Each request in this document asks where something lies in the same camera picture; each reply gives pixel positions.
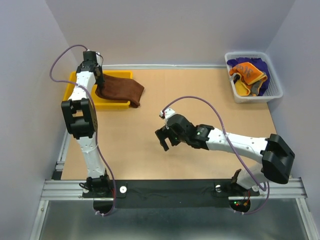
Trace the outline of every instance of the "purple cloth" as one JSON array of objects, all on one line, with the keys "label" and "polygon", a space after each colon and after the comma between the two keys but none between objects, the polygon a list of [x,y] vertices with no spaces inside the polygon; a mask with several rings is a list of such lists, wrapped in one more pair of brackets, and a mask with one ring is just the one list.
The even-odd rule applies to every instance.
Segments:
[{"label": "purple cloth", "polygon": [[228,64],[232,68],[242,63],[251,63],[260,71],[265,72],[267,79],[264,83],[262,83],[262,86],[260,87],[259,94],[258,94],[258,96],[262,96],[268,89],[268,85],[270,82],[270,73],[268,70],[268,65],[264,61],[262,61],[261,58],[249,58],[249,57],[239,57],[237,59],[230,59],[226,62],[226,64]]}]

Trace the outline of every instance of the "yellow tray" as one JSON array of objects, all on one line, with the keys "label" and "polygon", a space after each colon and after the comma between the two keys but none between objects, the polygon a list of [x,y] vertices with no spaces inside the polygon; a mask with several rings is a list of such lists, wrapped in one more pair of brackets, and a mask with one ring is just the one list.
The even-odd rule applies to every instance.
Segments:
[{"label": "yellow tray", "polygon": [[[102,71],[104,74],[107,74],[109,76],[113,77],[118,77],[118,78],[125,78],[125,79],[132,79],[133,78],[133,73],[132,71]],[[76,82],[77,77],[76,77],[76,72],[73,71],[70,74],[69,81],[71,82]],[[64,96],[63,96],[63,101],[67,101],[68,98],[71,96],[73,90],[75,88],[75,85],[68,83],[66,86]],[[96,89],[97,85],[94,85],[91,91],[91,97],[93,99],[95,108],[97,111],[103,111],[103,110],[121,110],[121,109],[128,109],[130,105],[130,101],[126,100],[107,100],[100,98],[96,95]]]}]

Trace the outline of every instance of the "bolt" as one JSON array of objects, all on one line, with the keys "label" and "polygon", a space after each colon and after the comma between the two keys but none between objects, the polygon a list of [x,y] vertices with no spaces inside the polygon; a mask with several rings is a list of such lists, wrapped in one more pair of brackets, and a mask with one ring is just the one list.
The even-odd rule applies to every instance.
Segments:
[{"label": "bolt", "polygon": [[254,186],[252,187],[252,190],[255,191],[255,192],[258,192],[258,191],[259,191],[259,188],[258,188],[257,185],[254,185]]},{"label": "bolt", "polygon": [[215,186],[215,191],[217,192],[217,193],[221,193],[221,186],[220,185],[216,185]]},{"label": "bolt", "polygon": [[126,186],[120,187],[120,193],[124,194],[124,193],[126,193],[126,192],[127,192]]}]

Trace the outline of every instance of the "wire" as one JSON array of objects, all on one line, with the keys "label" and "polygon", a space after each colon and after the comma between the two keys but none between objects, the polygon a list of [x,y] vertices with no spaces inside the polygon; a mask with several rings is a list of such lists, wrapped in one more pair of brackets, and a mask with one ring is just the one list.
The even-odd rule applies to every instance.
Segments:
[{"label": "wire", "polygon": [[269,196],[270,196],[270,185],[269,185],[269,182],[268,182],[268,181],[267,181],[266,183],[264,182],[263,184],[264,184],[264,186],[267,185],[266,188],[267,188],[267,190],[268,190],[268,192],[267,192],[267,194],[266,194],[266,198],[265,198],[264,203],[263,203],[260,207],[258,207],[257,209],[255,209],[255,210],[253,210],[253,211],[250,211],[250,212],[242,212],[241,214],[243,214],[243,215],[255,214],[256,212],[260,211],[261,209],[263,209],[263,208],[265,207],[265,205],[267,204],[267,202],[268,202],[268,200],[269,200]]},{"label": "wire", "polygon": [[[90,92],[89,92],[84,86],[79,85],[78,83],[73,82],[73,81],[57,80],[57,79],[55,79],[55,78],[52,76],[53,69],[54,69],[55,65],[57,64],[57,62],[59,61],[59,59],[60,59],[66,52],[68,52],[70,49],[72,49],[72,48],[74,48],[74,47],[83,47],[86,51],[88,50],[87,47],[85,47],[84,45],[81,45],[81,44],[76,44],[76,45],[72,45],[72,46],[68,47],[66,50],[64,50],[64,51],[56,58],[56,60],[54,60],[52,66],[51,66],[51,68],[50,68],[49,77],[50,77],[50,79],[51,79],[52,81],[54,81],[54,82],[56,82],[56,83],[72,84],[72,85],[75,85],[76,87],[79,87],[79,88],[83,89],[83,90],[85,91],[85,93],[87,94],[87,96],[88,96],[88,98],[89,98],[89,100],[90,100],[90,102],[91,102],[91,104],[92,104],[92,108],[93,108],[94,112],[96,112],[96,106],[95,106],[94,100],[92,99]],[[109,172],[110,172],[110,174],[111,174],[112,183],[113,183],[113,188],[115,189],[115,190],[113,191],[113,203],[112,203],[112,207],[111,207],[110,211],[107,212],[107,213],[105,213],[105,214],[99,213],[101,216],[104,217],[104,216],[109,215],[109,214],[114,210],[114,208],[115,208],[115,206],[116,206],[116,199],[117,199],[117,190],[116,190],[116,189],[117,189],[117,186],[116,186],[116,180],[115,180],[114,173],[112,172],[109,164],[107,163],[106,159],[104,158],[104,156],[103,156],[103,154],[102,154],[102,152],[101,152],[101,150],[100,150],[100,147],[99,147],[99,144],[98,144],[98,131],[97,131],[96,134],[95,134],[95,143],[96,143],[96,148],[97,148],[97,150],[98,150],[98,152],[99,152],[99,155],[100,155],[102,161],[104,162],[104,164],[106,165],[106,167],[108,168],[108,170],[109,170]]]},{"label": "wire", "polygon": [[79,186],[83,189],[89,190],[89,188],[83,182],[80,182]]},{"label": "wire", "polygon": [[101,67],[102,67],[102,65],[104,64],[104,57],[103,57],[101,54],[99,54],[99,53],[97,53],[97,55],[102,58],[102,63],[101,63]]},{"label": "wire", "polygon": [[246,204],[248,204],[249,200],[250,200],[250,191],[248,190],[249,196],[248,196],[248,200],[245,202]]},{"label": "wire", "polygon": [[248,197],[247,199],[250,198],[250,190],[244,192],[242,201],[246,201],[246,197]]},{"label": "wire", "polygon": [[257,180],[257,178],[254,176],[254,174],[250,171],[250,169],[248,168],[248,166],[245,164],[245,162],[242,160],[241,156],[239,155],[238,151],[236,150],[236,148],[234,147],[234,145],[232,144],[232,142],[230,141],[226,129],[225,129],[225,124],[222,121],[222,118],[220,116],[220,114],[218,113],[218,111],[215,109],[215,107],[208,101],[204,100],[201,97],[198,96],[181,96],[178,97],[177,99],[173,100],[172,102],[170,102],[167,106],[164,107],[164,109],[162,110],[162,114],[165,114],[165,110],[170,107],[172,104],[176,103],[177,101],[181,100],[181,99],[198,99],[206,104],[209,105],[209,107],[215,112],[216,116],[218,117],[221,127],[222,127],[222,131],[223,134],[227,140],[227,142],[229,143],[232,151],[234,152],[234,154],[236,155],[236,157],[239,159],[240,163],[242,164],[242,166],[244,167],[244,169],[249,173],[249,175],[251,176],[251,178],[254,180],[254,182],[259,186],[259,188],[261,188],[264,192],[267,190],[266,187],[262,187],[262,185],[259,183],[259,181]]}]

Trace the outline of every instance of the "screw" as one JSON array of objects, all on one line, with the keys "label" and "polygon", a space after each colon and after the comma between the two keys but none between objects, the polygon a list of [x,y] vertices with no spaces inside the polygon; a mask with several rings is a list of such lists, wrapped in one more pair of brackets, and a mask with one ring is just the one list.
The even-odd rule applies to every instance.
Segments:
[{"label": "screw", "polygon": [[127,192],[126,186],[120,187],[120,193],[124,194],[124,193],[126,193],[126,192]]},{"label": "screw", "polygon": [[215,191],[217,192],[217,193],[221,193],[221,186],[220,185],[216,185],[215,186]]}]

